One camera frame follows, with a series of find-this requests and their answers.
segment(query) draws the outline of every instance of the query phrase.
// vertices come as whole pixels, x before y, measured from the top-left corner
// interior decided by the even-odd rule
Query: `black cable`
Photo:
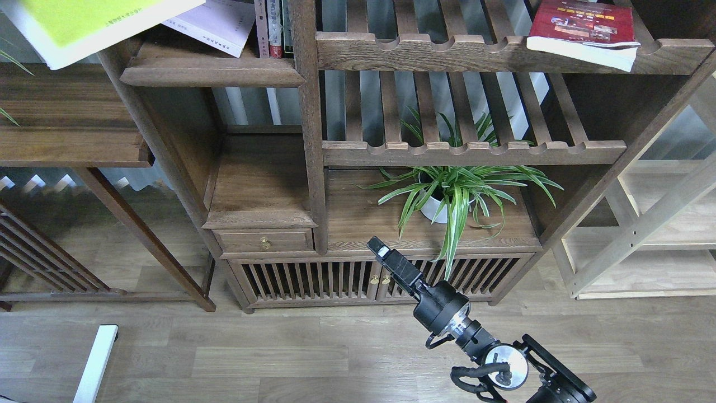
[[[453,381],[455,386],[459,387],[460,389],[464,390],[465,392],[479,394],[481,392],[487,391],[487,388],[484,385],[469,384],[467,382],[464,382],[460,378],[462,378],[463,376],[466,376],[467,378],[480,378],[487,374],[492,374],[493,372],[501,372],[501,371],[504,371],[504,372],[510,371],[510,364],[507,364],[504,362],[491,363],[491,364],[485,364],[478,368],[467,368],[464,366],[454,366],[453,370],[450,371],[450,380]]]

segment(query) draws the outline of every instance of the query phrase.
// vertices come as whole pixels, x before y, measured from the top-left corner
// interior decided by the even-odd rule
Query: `white flower pot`
[[[421,190],[418,197],[423,197],[425,195],[425,191]],[[437,208],[440,206],[440,200],[436,199],[435,197],[430,197],[425,205],[420,209],[420,212],[422,215],[426,216],[428,219],[435,218],[435,222],[439,224],[447,224],[448,223],[448,206],[443,206],[440,212],[437,212]]]

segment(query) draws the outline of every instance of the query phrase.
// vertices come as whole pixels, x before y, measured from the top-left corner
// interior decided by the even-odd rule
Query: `white book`
[[[205,0],[1,0],[0,9],[51,70],[154,27]]]
[[[234,57],[240,57],[255,20],[253,4],[234,0],[207,0],[201,6],[170,18],[163,24]]]

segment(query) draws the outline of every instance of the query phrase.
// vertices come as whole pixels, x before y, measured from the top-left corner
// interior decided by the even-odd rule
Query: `red book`
[[[637,57],[630,7],[543,0],[527,48],[631,71]]]

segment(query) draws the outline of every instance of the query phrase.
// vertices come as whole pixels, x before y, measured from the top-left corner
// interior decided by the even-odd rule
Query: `book spine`
[[[289,0],[281,1],[281,15],[284,20],[284,56],[294,56],[294,40],[292,37],[291,18],[289,16]]]
[[[258,56],[269,57],[269,23],[266,21],[266,0],[254,0]]]
[[[281,0],[267,0],[268,14],[268,54],[274,59],[283,57],[283,43],[281,41]]]
[[[182,32],[194,39],[197,39],[198,41],[202,41],[211,47],[223,50],[224,52],[229,53],[231,56],[241,56],[243,44],[236,44],[222,37],[218,37],[203,28],[197,27],[194,24],[187,23],[179,17],[169,18],[168,20],[162,22],[162,24],[166,25],[167,27],[174,28],[179,32]]]

